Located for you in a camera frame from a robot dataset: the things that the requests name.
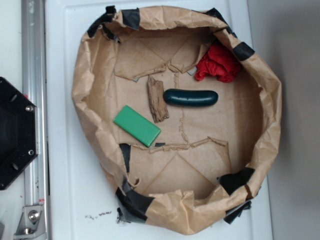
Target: gray wall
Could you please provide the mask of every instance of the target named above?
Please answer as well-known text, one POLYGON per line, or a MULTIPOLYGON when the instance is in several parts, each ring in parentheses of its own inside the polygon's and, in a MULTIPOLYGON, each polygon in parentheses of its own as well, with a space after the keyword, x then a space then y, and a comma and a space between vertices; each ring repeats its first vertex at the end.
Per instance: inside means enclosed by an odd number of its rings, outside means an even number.
POLYGON ((268 174, 275 240, 320 239, 320 0, 248 0, 253 48, 283 83, 268 174))

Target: black octagonal plate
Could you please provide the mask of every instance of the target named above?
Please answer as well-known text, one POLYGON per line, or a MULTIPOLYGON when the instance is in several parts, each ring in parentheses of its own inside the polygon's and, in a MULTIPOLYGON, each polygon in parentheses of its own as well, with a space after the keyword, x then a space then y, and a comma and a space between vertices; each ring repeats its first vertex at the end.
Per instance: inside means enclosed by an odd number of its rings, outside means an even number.
POLYGON ((38 155, 36 106, 0 77, 0 190, 38 155))

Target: crumpled brown paper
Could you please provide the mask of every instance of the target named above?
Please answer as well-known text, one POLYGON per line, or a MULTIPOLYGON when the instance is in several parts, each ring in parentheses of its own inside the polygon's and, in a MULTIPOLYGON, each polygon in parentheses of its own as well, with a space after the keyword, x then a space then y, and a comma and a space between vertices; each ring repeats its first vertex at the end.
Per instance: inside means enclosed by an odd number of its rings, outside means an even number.
POLYGON ((123 24, 122 12, 105 26, 84 34, 74 71, 72 99, 83 131, 99 157, 114 192, 127 179, 137 193, 154 200, 146 223, 190 235, 226 216, 226 211, 255 197, 279 149, 281 83, 258 54, 241 61, 232 83, 206 77, 193 68, 217 38, 230 51, 241 43, 216 17, 188 9, 140 8, 139 31, 123 24), (205 108, 168 105, 170 118, 156 125, 163 146, 146 148, 113 123, 124 105, 153 122, 148 75, 164 90, 213 90, 218 102, 205 108), (127 172, 119 144, 131 145, 127 172), (246 186, 229 195, 217 177, 255 169, 246 186))

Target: bolt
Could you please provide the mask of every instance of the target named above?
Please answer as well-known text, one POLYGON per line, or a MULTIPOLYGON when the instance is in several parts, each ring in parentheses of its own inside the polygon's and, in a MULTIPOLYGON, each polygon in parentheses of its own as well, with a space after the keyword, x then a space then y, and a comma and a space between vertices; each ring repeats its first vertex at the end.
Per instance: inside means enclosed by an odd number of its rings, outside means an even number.
POLYGON ((31 222, 36 222, 40 218, 40 214, 36 210, 30 211, 28 216, 31 222))
POLYGON ((26 227, 22 230, 22 233, 25 235, 31 234, 31 228, 30 227, 26 227))
POLYGON ((25 110, 28 112, 28 113, 31 113, 33 110, 34 110, 34 107, 31 106, 31 105, 28 105, 25 107, 25 110))

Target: metal bracket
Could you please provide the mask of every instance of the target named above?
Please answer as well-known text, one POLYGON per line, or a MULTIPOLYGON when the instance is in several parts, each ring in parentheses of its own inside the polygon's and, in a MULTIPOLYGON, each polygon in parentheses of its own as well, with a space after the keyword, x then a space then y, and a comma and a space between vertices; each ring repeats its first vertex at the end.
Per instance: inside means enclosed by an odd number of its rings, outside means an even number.
POLYGON ((13 239, 35 239, 42 234, 45 234, 45 237, 47 237, 43 206, 23 207, 22 216, 13 239))
POLYGON ((33 238, 33 235, 45 234, 37 240, 51 239, 50 225, 50 188, 49 159, 47 136, 47 86, 46 86, 46 43, 45 43, 45 0, 21 0, 21 33, 22 33, 22 89, 31 102, 37 106, 37 146, 38 156, 24 170, 24 210, 26 222, 32 208, 41 207, 40 220, 34 233, 35 225, 25 229, 23 238, 33 238))

